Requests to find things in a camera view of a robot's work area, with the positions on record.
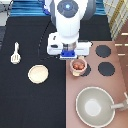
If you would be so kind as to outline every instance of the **small plate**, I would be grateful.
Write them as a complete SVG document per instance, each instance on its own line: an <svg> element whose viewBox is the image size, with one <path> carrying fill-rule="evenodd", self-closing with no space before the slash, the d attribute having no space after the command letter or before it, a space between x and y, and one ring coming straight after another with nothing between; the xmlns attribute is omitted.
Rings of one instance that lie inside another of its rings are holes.
<svg viewBox="0 0 128 128"><path fill-rule="evenodd" d="M33 83L40 84L48 78L48 69L43 65L35 65L29 70L28 78Z"/></svg>

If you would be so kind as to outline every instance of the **white spoon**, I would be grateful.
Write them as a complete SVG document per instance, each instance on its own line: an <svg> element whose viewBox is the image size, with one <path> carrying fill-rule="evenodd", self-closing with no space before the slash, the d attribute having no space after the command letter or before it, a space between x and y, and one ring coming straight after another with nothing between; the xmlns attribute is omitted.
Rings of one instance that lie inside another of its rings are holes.
<svg viewBox="0 0 128 128"><path fill-rule="evenodd" d="M19 44L16 42L15 43L15 51L14 54L11 56L11 62L13 64L18 64L20 62L20 55L18 54L18 50L19 50Z"/></svg>

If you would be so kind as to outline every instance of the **cup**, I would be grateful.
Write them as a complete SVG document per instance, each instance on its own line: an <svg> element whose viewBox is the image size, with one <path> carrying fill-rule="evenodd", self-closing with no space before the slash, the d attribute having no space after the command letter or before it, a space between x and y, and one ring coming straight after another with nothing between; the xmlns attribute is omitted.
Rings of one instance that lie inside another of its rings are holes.
<svg viewBox="0 0 128 128"><path fill-rule="evenodd" d="M84 68L81 69L81 70L79 70L79 69L76 70L76 69L73 67L74 64L84 64ZM81 75L83 75L83 74L85 73L86 69L87 69L87 62L86 62L84 56L80 56L80 57L78 57L78 59L72 60L72 61L70 62L70 71L71 71L71 73L72 73L74 76L81 76Z"/></svg>

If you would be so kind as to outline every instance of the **glass with brown contents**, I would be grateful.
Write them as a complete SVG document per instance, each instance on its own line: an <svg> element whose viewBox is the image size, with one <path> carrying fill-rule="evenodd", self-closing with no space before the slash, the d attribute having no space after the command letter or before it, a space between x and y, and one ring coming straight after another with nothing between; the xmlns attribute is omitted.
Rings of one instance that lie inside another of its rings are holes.
<svg viewBox="0 0 128 128"><path fill-rule="evenodd" d="M83 56L70 62L70 71L74 76L83 75L87 68L87 62Z"/></svg>

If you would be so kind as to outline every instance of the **black circular burner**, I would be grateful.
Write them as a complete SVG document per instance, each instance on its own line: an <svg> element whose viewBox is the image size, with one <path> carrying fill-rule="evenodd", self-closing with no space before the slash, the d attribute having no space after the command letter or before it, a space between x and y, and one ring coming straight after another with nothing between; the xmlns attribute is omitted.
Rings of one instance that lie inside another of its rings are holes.
<svg viewBox="0 0 128 128"><path fill-rule="evenodd" d="M81 76L88 76L90 72L91 72L91 67L89 64L87 64L87 69L86 69L85 73Z"/></svg>
<svg viewBox="0 0 128 128"><path fill-rule="evenodd" d="M103 76L112 76L115 72L114 66L109 62L102 62L98 66L100 74Z"/></svg>
<svg viewBox="0 0 128 128"><path fill-rule="evenodd" d="M96 48L96 54L102 58L106 58L111 55L111 49L106 45L99 45Z"/></svg>

